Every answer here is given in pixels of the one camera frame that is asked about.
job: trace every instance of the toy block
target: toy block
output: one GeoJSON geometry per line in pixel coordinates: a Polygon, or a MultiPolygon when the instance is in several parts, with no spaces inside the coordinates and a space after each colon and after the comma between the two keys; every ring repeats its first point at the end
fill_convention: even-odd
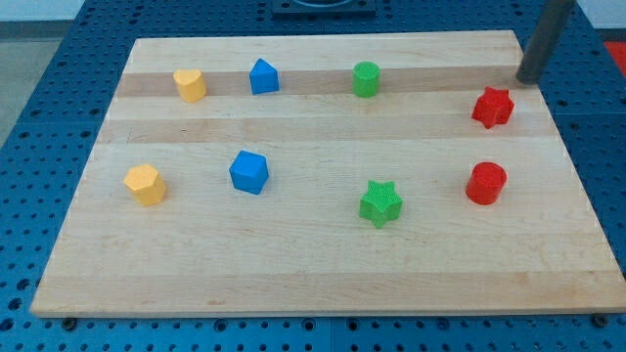
{"type": "Polygon", "coordinates": [[[150,206],[163,200],[167,187],[158,171],[149,164],[128,170],[124,185],[140,204],[150,206]]]}
{"type": "Polygon", "coordinates": [[[374,97],[379,91],[379,67],[370,62],[362,62],[352,69],[352,92],[357,97],[374,97]]]}
{"type": "Polygon", "coordinates": [[[244,192],[258,195],[269,178],[265,156],[240,151],[229,168],[233,186],[244,192]]]}
{"type": "Polygon", "coordinates": [[[494,162],[480,162],[469,177],[466,194],[480,205],[494,203],[507,183],[507,172],[494,162]]]}
{"type": "Polygon", "coordinates": [[[371,220],[377,229],[387,221],[400,217],[402,198],[395,193],[393,182],[368,182],[368,191],[361,197],[359,216],[371,220]]]}
{"type": "Polygon", "coordinates": [[[482,122],[487,129],[496,124],[507,124],[514,106],[509,90],[486,87],[485,93],[476,101],[471,118],[482,122]]]}
{"type": "Polygon", "coordinates": [[[280,89],[278,72],[263,59],[256,61],[249,77],[252,94],[276,92],[280,89]]]}
{"type": "Polygon", "coordinates": [[[195,103],[206,95],[206,82],[199,69],[177,69],[174,82],[178,94],[187,103],[195,103]]]}

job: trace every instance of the wooden board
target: wooden board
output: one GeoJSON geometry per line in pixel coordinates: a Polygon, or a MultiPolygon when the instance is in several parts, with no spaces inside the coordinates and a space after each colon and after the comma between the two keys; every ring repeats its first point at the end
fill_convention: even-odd
{"type": "Polygon", "coordinates": [[[610,312],[626,284],[510,31],[140,39],[31,310],[42,317],[459,315],[610,312]],[[251,96],[257,58],[279,93],[251,96]],[[380,93],[350,93],[381,67],[380,93]],[[178,96],[197,67],[209,94],[178,96]],[[508,125],[470,118],[509,88],[508,125]],[[233,189],[239,150],[267,156],[260,196],[233,189]],[[465,196],[501,164],[493,205],[465,196]],[[148,162],[169,190],[138,206],[122,179],[148,162]],[[358,217],[367,181],[396,182],[399,220],[358,217]]]}

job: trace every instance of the red star-shaped block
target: red star-shaped block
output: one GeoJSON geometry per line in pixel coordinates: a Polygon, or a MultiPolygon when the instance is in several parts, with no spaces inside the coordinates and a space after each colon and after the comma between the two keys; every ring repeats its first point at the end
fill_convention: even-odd
{"type": "Polygon", "coordinates": [[[487,129],[496,124],[506,124],[514,106],[515,103],[509,98],[508,89],[486,87],[485,94],[476,101],[471,118],[482,122],[487,129]]]}

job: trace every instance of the blue pegboard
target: blue pegboard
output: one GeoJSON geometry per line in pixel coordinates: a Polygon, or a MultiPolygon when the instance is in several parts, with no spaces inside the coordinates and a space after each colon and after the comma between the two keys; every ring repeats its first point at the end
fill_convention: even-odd
{"type": "MultiPolygon", "coordinates": [[[[66,331],[27,311],[136,38],[512,29],[523,46],[541,3],[378,0],[375,17],[272,19],[264,0],[88,0],[0,151],[0,351],[626,350],[624,314],[79,320],[66,331]]],[[[626,81],[572,15],[540,87],[626,270],[626,81]]]]}

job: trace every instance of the blue pentagon block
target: blue pentagon block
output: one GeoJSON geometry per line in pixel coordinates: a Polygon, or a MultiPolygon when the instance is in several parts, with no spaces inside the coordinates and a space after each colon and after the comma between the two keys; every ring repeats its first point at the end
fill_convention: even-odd
{"type": "Polygon", "coordinates": [[[265,156],[240,151],[229,168],[233,186],[253,195],[258,195],[269,177],[265,156]]]}
{"type": "Polygon", "coordinates": [[[278,72],[263,59],[257,60],[250,72],[250,87],[252,94],[278,91],[278,72]]]}

